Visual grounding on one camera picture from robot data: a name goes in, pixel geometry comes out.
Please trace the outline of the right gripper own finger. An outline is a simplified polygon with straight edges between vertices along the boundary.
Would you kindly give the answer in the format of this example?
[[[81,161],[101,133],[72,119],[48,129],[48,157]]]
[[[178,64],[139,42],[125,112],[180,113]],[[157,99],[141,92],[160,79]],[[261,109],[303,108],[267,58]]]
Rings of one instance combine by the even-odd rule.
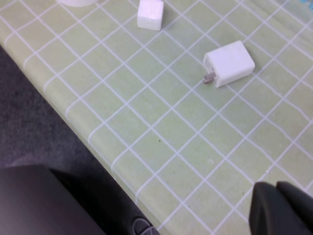
[[[252,235],[311,235],[313,198],[291,183],[257,182],[249,212]]]

